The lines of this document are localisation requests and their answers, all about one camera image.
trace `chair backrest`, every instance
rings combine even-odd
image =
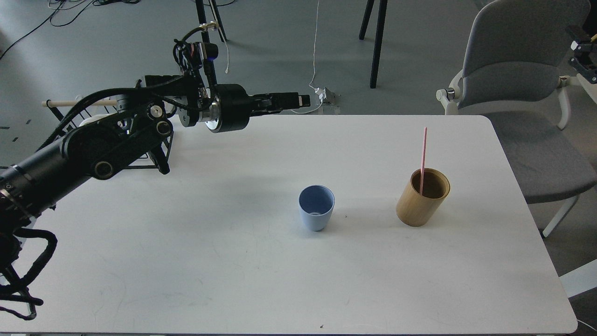
[[[470,31],[459,107],[495,100],[544,99],[558,85],[558,65],[582,26],[588,0],[496,0]]]

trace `pink straw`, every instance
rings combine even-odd
[[[423,157],[421,158],[421,185],[418,193],[423,195],[423,176],[425,175],[425,148],[427,147],[427,127],[423,130]]]

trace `gray floor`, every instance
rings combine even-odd
[[[323,114],[442,114],[435,91],[460,70],[470,26],[485,0],[391,1],[381,53],[377,89],[368,86],[376,8],[365,41],[357,39],[364,1],[321,0],[316,40],[315,87],[339,94]],[[238,83],[249,94],[299,91],[311,94],[316,0],[238,0],[220,7],[230,48],[216,60],[220,83]],[[69,21],[82,6],[56,15]],[[0,0],[0,49],[49,16],[44,1]],[[46,99],[74,99],[97,90],[131,87],[147,74],[177,74],[171,48],[195,27],[191,0],[142,0],[137,5],[89,7],[69,26],[48,23],[0,60],[0,166],[16,163],[39,146],[56,120],[41,107]],[[566,64],[562,74],[573,74]],[[580,88],[572,88],[573,117],[564,133],[597,167],[597,107]],[[538,103],[488,103],[462,113],[504,108],[538,108],[554,121],[555,96]],[[597,258],[597,194],[590,190],[545,240],[559,275]],[[544,227],[559,204],[531,206]],[[571,299],[577,317],[597,327],[597,290]],[[574,335],[597,332],[579,323]]]

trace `wooden cup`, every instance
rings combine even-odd
[[[450,193],[450,182],[444,174],[431,168],[425,168],[424,174],[423,195],[418,192],[421,170],[417,169],[396,204],[398,218],[412,227],[427,223]]]

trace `plastic cup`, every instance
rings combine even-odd
[[[323,185],[311,185],[298,197],[300,217],[306,228],[321,231],[325,228],[334,209],[334,194]]]

